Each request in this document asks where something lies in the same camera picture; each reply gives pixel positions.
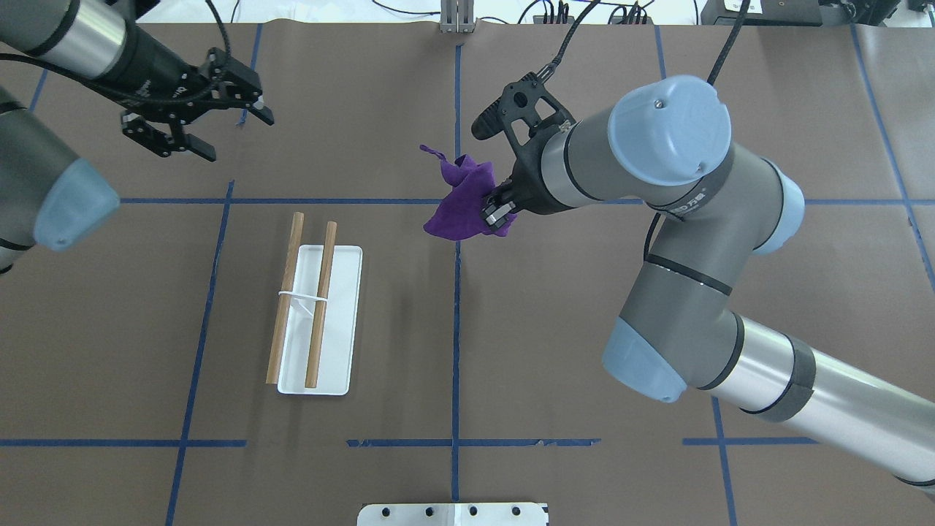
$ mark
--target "white metal plate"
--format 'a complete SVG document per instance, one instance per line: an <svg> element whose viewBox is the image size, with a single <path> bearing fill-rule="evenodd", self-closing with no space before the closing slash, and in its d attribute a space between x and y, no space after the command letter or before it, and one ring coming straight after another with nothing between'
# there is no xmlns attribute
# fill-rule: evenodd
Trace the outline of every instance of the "white metal plate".
<svg viewBox="0 0 935 526"><path fill-rule="evenodd" d="M357 526L548 526L548 509L536 503L370 504L357 515Z"/></svg>
<svg viewBox="0 0 935 526"><path fill-rule="evenodd" d="M286 318L286 338L282 348L280 393L306 395L347 394L351 387L353 337L357 325L357 300L360 295L360 272L364 251L359 246L336 246L328 287L328 307L324 316L322 359L319 362L318 386L305 387L309 366L312 316L290 302ZM318 292L318 273L322 267L322 246L302 245L295 264L293 291L313 296Z"/></svg>
<svg viewBox="0 0 935 526"><path fill-rule="evenodd" d="M741 0L724 0L724 9L735 13L741 12ZM747 12L762 15L763 5L760 0L750 0L750 8L747 9Z"/></svg>

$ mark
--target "hole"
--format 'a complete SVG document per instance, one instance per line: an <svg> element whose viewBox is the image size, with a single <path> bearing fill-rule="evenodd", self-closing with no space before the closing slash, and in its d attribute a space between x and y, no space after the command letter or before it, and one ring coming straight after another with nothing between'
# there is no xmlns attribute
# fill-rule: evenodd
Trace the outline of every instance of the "hole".
<svg viewBox="0 0 935 526"><path fill-rule="evenodd" d="M547 119L555 113L555 108L546 102L544 98L541 98L536 102L536 113L539 114L540 119Z"/></svg>
<svg viewBox="0 0 935 526"><path fill-rule="evenodd" d="M529 104L529 99L526 98L525 93L516 92L516 95L513 96L513 102L516 103L516 106L520 108L525 108L526 104Z"/></svg>
<svg viewBox="0 0 935 526"><path fill-rule="evenodd" d="M516 119L510 124L510 126L513 129L513 134L516 135L516 141L520 143L520 146L523 146L529 142L529 126L525 124L523 119Z"/></svg>

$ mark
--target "wooden stick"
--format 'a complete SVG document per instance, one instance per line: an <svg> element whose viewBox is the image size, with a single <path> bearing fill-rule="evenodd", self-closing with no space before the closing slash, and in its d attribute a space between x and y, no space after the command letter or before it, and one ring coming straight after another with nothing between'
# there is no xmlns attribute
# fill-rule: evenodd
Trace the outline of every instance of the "wooden stick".
<svg viewBox="0 0 935 526"><path fill-rule="evenodd" d="M282 273L282 289L292 292L295 282L295 264L298 262L298 247L302 244L302 227L305 225L305 214L293 213L292 230L289 231L289 250L286 252L286 270ZM289 317L288 294L280 294L280 302L276 308L276 326L273 328L273 346L269 350L269 367L266 368L266 382L276 384L280 381L280 363L282 362L282 348L286 342L286 318Z"/></svg>
<svg viewBox="0 0 935 526"><path fill-rule="evenodd" d="M318 297L328 297L331 286L331 267L335 262L335 238L338 236L338 224L328 221L324 233L322 250L322 271L318 274ZM315 317L311 322L311 344L309 345L309 368L305 371L305 387L318 386L318 362L322 360L322 338L324 336L324 309L326 301L315 302Z"/></svg>

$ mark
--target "blue cap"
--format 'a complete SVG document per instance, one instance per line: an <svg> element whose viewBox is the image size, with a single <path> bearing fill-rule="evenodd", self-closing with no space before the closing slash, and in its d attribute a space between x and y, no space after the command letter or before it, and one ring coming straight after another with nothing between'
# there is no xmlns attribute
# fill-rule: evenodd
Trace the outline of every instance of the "blue cap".
<svg viewBox="0 0 935 526"><path fill-rule="evenodd" d="M33 238L58 252L97 230L120 206L120 196L91 163L78 159L62 172L39 208Z"/></svg>
<svg viewBox="0 0 935 526"><path fill-rule="evenodd" d="M626 94L611 110L613 156L635 177L678 186L708 175L730 148L730 116L717 91L677 75Z"/></svg>
<svg viewBox="0 0 935 526"><path fill-rule="evenodd" d="M679 400L688 385L626 321L617 318L604 349L604 369L625 386L654 400Z"/></svg>
<svg viewBox="0 0 935 526"><path fill-rule="evenodd" d="M757 255L779 250L783 243L796 235L798 228L802 226L802 219L805 218L805 196L802 195L802 189L786 177L772 161L763 160L770 163L779 175L779 183L783 188L783 209L779 212L779 222L770 237L754 249L754 254Z"/></svg>

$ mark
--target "cloth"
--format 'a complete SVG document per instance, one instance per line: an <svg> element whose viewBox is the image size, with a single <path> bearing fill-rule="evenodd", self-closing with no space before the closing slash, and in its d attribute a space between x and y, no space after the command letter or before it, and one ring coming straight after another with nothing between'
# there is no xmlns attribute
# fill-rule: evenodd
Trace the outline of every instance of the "cloth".
<svg viewBox="0 0 935 526"><path fill-rule="evenodd" d="M496 232L481 219L483 198L496 187L494 165L489 161L477 164L470 155L461 155L449 163L445 154L432 150L424 144L419 146L423 152L429 152L441 161L441 178L453 189L441 200L435 214L423 226L425 232L446 240L461 241L478 234L494 234L506 237L510 225L516 219L515 213L507 214L507 223Z"/></svg>

